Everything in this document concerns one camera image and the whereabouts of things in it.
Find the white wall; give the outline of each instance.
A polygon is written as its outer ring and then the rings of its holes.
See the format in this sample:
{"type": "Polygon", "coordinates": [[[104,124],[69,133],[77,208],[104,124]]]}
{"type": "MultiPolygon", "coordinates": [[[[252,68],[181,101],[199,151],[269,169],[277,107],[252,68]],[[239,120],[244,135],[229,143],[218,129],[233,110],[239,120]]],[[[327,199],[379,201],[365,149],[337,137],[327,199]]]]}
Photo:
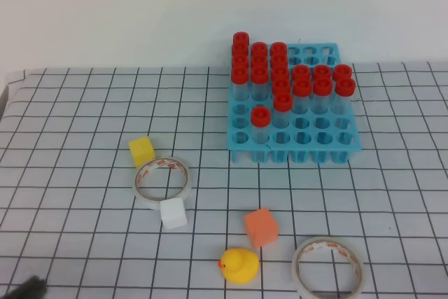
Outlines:
{"type": "Polygon", "coordinates": [[[232,34],[334,41],[346,61],[448,56],[447,0],[0,0],[3,73],[219,65],[232,34]]]}

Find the sponge cube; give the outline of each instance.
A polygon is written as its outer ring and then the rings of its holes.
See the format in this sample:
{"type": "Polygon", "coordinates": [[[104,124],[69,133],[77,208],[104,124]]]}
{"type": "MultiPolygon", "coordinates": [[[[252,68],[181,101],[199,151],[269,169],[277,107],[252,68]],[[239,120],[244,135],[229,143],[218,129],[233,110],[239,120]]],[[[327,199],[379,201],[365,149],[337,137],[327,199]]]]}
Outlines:
{"type": "Polygon", "coordinates": [[[160,201],[160,215],[166,230],[187,224],[183,200],[179,197],[160,201]]]}
{"type": "Polygon", "coordinates": [[[155,158],[155,152],[149,137],[142,137],[129,142],[132,158],[136,168],[155,158]]]}
{"type": "Polygon", "coordinates": [[[244,229],[256,249],[274,242],[279,236],[279,226],[268,208],[262,208],[244,217],[244,229]]]}

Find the yellow foam cube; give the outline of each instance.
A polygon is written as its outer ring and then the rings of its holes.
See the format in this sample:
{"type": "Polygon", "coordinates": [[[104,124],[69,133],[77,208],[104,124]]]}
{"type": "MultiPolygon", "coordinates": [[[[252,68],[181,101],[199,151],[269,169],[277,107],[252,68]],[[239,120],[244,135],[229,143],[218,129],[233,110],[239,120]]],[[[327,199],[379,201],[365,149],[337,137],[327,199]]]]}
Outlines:
{"type": "Polygon", "coordinates": [[[145,162],[155,158],[155,152],[149,137],[142,137],[129,142],[129,150],[136,168],[139,168],[145,162]]]}

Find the test tube rack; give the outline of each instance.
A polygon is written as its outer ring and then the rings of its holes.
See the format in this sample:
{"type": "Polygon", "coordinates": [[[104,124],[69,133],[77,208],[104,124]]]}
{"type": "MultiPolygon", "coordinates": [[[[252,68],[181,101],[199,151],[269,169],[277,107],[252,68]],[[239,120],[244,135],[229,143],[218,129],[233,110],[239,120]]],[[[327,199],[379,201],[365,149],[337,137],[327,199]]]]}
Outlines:
{"type": "MultiPolygon", "coordinates": [[[[311,71],[318,64],[327,64],[333,70],[341,62],[336,43],[293,43],[287,46],[290,71],[297,64],[306,64],[311,71]]],[[[345,115],[337,115],[331,109],[324,114],[315,114],[311,109],[303,114],[290,112],[288,127],[278,129],[270,125],[269,140],[265,144],[255,143],[252,140],[251,111],[256,106],[266,106],[272,111],[271,84],[269,81],[269,94],[264,101],[252,98],[250,81],[248,99],[245,101],[234,99],[230,85],[227,148],[231,151],[233,162],[237,162],[239,152],[245,151],[251,153],[255,162],[267,162],[271,153],[274,162],[285,162],[289,155],[293,162],[304,163],[311,154],[316,163],[327,162],[331,156],[334,163],[343,164],[353,152],[361,150],[351,106],[345,115]]]]}

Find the black object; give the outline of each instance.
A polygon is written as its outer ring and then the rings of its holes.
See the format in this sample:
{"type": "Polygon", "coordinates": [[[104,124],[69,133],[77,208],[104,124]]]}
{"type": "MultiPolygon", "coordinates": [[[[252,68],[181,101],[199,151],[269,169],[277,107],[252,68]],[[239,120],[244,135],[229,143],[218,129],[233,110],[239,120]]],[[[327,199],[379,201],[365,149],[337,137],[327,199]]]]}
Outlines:
{"type": "Polygon", "coordinates": [[[33,276],[0,299],[43,299],[45,293],[47,293],[46,281],[33,276]]]}

